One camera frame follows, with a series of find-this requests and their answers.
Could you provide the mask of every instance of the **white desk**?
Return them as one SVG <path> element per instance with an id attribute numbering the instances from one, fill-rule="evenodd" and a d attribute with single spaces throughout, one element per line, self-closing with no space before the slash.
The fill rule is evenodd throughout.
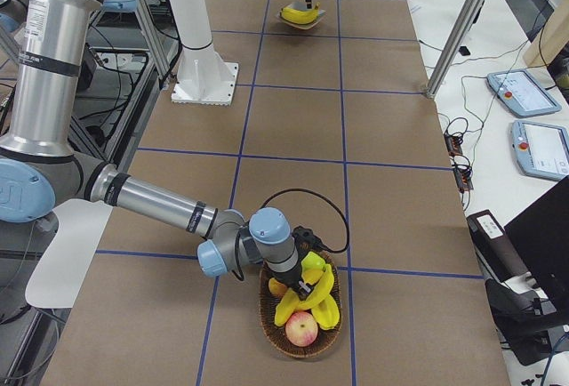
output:
<path id="1" fill-rule="evenodd" d="M 409 0 L 417 37 L 426 44 L 442 49 L 463 3 L 464 0 Z M 462 57 L 457 54 L 454 63 L 463 62 L 466 59 L 500 56 L 517 47 L 520 47 L 522 51 L 519 53 L 520 50 L 515 50 L 499 59 L 470 60 L 461 65 L 452 66 L 435 98 L 438 111 L 451 119 L 466 117 L 469 120 L 469 129 L 478 129 L 480 122 L 463 107 L 461 78 L 466 75 L 486 76 L 488 73 L 510 68 L 524 68 L 525 63 L 522 56 L 529 43 L 523 47 L 522 44 L 526 41 L 525 33 L 518 25 L 506 1 L 485 0 L 477 24 L 472 27 L 463 42 L 469 48 L 471 55 Z M 422 44 L 421 54 L 430 75 L 431 67 L 437 64 L 440 52 Z M 544 68 L 534 68 L 530 71 L 543 86 L 549 87 L 554 84 Z M 484 118 L 493 99 L 493 92 L 484 79 L 468 78 L 464 82 L 467 106 Z M 562 125 L 569 129 L 569 107 L 565 99 L 557 88 L 551 90 L 550 93 L 563 106 L 562 110 L 554 115 L 537 117 L 533 120 L 545 124 Z M 471 199 L 466 215 L 490 209 L 496 219 L 505 225 L 555 184 L 553 181 L 527 177 L 517 167 L 509 137 L 510 125 L 515 119 L 501 102 L 495 99 L 476 147 L 476 158 L 474 158 L 473 146 L 477 134 L 467 134 L 465 137 L 463 151 L 470 160 L 474 158 L 472 179 L 474 191 L 470 192 Z M 446 120 L 443 118 L 441 125 L 445 129 Z M 462 127 L 463 124 L 457 124 L 457 128 L 451 131 L 462 131 Z M 527 290 L 523 281 L 513 280 L 512 282 L 512 286 L 517 287 L 516 291 Z M 512 385 L 519 385 L 527 379 L 535 380 L 534 385 L 540 384 L 540 380 L 537 380 L 535 375 L 543 373 L 545 361 L 525 367 L 517 362 L 510 351 L 504 352 L 504 358 L 508 365 Z M 546 384 L 566 384 L 567 379 L 569 379 L 569 353 L 566 352 L 555 356 Z"/>

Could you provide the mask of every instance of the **yellow pepper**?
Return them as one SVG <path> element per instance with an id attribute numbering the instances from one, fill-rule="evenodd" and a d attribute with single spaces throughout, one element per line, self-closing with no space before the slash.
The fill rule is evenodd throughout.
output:
<path id="1" fill-rule="evenodd" d="M 309 294 L 306 300 L 300 301 L 295 310 L 308 310 L 320 303 L 326 295 L 329 295 L 334 285 L 334 273 L 330 264 L 325 265 L 325 271 L 317 285 Z"/>
<path id="2" fill-rule="evenodd" d="M 293 314 L 301 299 L 292 288 L 286 290 L 283 299 L 277 304 L 275 312 L 275 325 L 283 326 Z"/>
<path id="3" fill-rule="evenodd" d="M 340 309 L 334 298 L 328 294 L 311 310 L 312 316 L 321 329 L 331 330 L 340 322 Z"/>
<path id="4" fill-rule="evenodd" d="M 314 251 L 309 251 L 301 261 L 302 271 L 308 269 L 324 269 L 325 264 L 326 261 Z"/>
<path id="5" fill-rule="evenodd" d="M 322 269 L 308 269 L 302 272 L 302 280 L 306 284 L 315 285 L 323 275 L 324 271 Z"/>

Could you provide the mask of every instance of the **black computer monitor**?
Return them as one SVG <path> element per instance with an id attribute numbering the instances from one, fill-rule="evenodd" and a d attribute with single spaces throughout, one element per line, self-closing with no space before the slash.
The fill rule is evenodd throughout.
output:
<path id="1" fill-rule="evenodd" d="M 569 176 L 504 228 L 557 310 L 569 310 Z"/>

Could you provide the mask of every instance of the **woven basket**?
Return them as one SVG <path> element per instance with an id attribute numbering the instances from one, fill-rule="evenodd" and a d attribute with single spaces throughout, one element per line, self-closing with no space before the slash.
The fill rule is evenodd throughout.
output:
<path id="1" fill-rule="evenodd" d="M 288 341 L 285 335 L 285 326 L 279 327 L 275 325 L 275 311 L 280 299 L 273 297 L 268 290 L 268 281 L 272 278 L 272 275 L 266 263 L 263 264 L 263 268 L 260 271 L 259 313 L 263 332 L 273 346 L 292 358 L 311 358 L 319 355 L 333 345 L 340 333 L 342 315 L 338 271 L 328 254 L 319 253 L 319 255 L 325 259 L 326 263 L 330 263 L 330 265 L 332 265 L 334 286 L 330 295 L 336 301 L 336 304 L 338 304 L 338 309 L 340 310 L 340 322 L 338 322 L 338 325 L 331 330 L 318 329 L 317 339 L 309 346 L 303 348 L 295 346 Z"/>

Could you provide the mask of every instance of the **apple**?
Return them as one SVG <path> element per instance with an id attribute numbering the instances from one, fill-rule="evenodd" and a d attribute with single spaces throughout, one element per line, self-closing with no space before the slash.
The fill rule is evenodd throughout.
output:
<path id="1" fill-rule="evenodd" d="M 274 297 L 282 299 L 286 293 L 288 286 L 283 283 L 278 282 L 273 277 L 268 281 L 268 290 Z"/>
<path id="2" fill-rule="evenodd" d="M 304 348 L 317 339 L 318 324 L 310 313 L 295 312 L 286 321 L 284 332 L 290 343 Z"/>

